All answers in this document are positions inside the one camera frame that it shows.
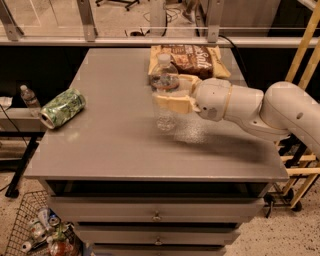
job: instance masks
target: metal post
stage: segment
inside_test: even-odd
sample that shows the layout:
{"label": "metal post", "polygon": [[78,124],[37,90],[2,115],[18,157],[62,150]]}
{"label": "metal post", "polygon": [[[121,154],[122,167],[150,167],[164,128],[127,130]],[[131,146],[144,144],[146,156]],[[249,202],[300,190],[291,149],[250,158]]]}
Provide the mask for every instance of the metal post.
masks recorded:
{"label": "metal post", "polygon": [[94,42],[98,32],[94,25],[91,5],[89,0],[77,0],[81,16],[84,37],[87,42]]}
{"label": "metal post", "polygon": [[11,41],[18,41],[23,36],[23,31],[18,27],[4,0],[0,0],[0,20],[3,23],[7,37]]}
{"label": "metal post", "polygon": [[220,22],[223,12],[224,0],[209,1],[207,14],[208,42],[216,43],[219,37]]}

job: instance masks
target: bottle cap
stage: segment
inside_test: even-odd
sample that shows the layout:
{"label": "bottle cap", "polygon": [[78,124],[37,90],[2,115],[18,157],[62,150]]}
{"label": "bottle cap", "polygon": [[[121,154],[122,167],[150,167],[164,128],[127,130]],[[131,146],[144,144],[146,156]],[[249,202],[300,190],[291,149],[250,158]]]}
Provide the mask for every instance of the bottle cap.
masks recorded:
{"label": "bottle cap", "polygon": [[25,91],[28,89],[28,87],[26,85],[21,85],[20,86],[21,91]]}
{"label": "bottle cap", "polygon": [[171,62],[171,55],[167,53],[162,53],[158,55],[159,64],[169,64]]}

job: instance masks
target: brown snack bag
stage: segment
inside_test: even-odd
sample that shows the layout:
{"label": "brown snack bag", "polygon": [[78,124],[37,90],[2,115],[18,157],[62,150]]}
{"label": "brown snack bag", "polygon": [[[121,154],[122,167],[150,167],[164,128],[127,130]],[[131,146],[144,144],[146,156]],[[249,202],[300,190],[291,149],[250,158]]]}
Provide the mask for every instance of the brown snack bag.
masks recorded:
{"label": "brown snack bag", "polygon": [[179,74],[198,76],[200,79],[227,78],[229,70],[221,62],[218,46],[207,47],[203,45],[157,45],[151,46],[149,75],[157,65],[157,56],[169,53],[172,64],[178,69]]}

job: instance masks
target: drawer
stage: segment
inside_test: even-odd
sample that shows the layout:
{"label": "drawer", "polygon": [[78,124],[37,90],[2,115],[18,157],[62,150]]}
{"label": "drawer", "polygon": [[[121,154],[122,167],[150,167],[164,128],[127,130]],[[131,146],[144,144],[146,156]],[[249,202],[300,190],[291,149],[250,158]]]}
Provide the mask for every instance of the drawer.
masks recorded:
{"label": "drawer", "polygon": [[222,256],[226,249],[211,246],[93,245],[92,252],[96,256]]}
{"label": "drawer", "polygon": [[76,235],[89,244],[227,245],[240,232],[231,228],[192,226],[76,226]]}
{"label": "drawer", "polygon": [[51,197],[50,208],[72,222],[249,222],[262,198],[69,198]]}

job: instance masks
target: green can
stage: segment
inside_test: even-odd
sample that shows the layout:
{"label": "green can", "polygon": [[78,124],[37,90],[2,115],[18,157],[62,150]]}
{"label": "green can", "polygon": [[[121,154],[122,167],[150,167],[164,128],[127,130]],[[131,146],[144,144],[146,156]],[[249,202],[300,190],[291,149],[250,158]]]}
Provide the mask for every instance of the green can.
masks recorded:
{"label": "green can", "polygon": [[60,93],[41,108],[40,120],[49,129],[62,126],[86,105],[83,95],[74,88]]}

